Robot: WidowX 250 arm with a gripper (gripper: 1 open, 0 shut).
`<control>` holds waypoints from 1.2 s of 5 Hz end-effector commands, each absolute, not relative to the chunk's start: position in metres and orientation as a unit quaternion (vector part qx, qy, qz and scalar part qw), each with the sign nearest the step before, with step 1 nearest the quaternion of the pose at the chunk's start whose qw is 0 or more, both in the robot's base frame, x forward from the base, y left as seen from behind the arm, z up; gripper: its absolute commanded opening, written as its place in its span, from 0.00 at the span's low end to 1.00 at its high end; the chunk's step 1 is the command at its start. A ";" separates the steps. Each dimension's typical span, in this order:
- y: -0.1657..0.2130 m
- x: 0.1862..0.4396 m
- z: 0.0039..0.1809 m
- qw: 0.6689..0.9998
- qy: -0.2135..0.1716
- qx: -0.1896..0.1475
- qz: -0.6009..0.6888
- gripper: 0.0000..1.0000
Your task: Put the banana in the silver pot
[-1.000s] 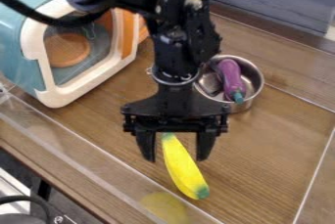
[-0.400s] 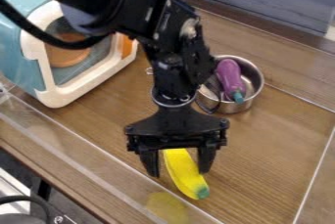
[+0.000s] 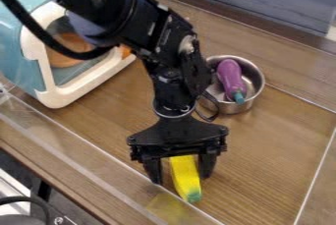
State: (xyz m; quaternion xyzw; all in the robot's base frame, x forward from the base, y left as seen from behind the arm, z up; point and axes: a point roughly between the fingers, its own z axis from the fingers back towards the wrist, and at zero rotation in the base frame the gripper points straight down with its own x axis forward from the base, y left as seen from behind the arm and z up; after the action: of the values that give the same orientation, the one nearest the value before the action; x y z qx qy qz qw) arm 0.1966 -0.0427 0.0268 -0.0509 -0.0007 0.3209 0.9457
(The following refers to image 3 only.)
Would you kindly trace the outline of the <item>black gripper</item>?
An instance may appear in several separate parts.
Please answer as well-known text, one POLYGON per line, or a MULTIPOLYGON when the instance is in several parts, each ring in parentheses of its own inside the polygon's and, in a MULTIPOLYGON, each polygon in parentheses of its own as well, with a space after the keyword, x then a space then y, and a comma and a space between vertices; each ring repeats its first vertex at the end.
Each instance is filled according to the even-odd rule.
POLYGON ((185 110, 163 107, 151 102, 157 122, 145 130, 126 138, 130 159, 142 164, 153 184, 162 184, 161 159, 195 155, 198 157, 199 177, 206 179, 213 171, 215 158, 226 150, 227 128, 222 125, 197 120, 191 116, 195 104, 185 110))

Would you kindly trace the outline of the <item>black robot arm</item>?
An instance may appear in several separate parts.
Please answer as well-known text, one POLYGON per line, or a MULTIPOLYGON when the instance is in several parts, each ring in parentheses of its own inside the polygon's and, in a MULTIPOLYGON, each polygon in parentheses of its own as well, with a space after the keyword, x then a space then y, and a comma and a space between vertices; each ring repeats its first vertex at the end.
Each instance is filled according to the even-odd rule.
POLYGON ((227 129, 213 118, 193 117, 197 100, 211 84, 193 26, 157 0, 51 1, 67 11, 71 28, 94 45, 91 51, 71 51, 46 33, 18 0, 0 0, 37 39, 73 59, 90 60, 121 44, 129 47, 151 79, 158 116, 153 126, 126 138, 129 157, 159 184, 161 159, 194 154, 199 177, 207 178, 215 158, 226 151, 227 129))

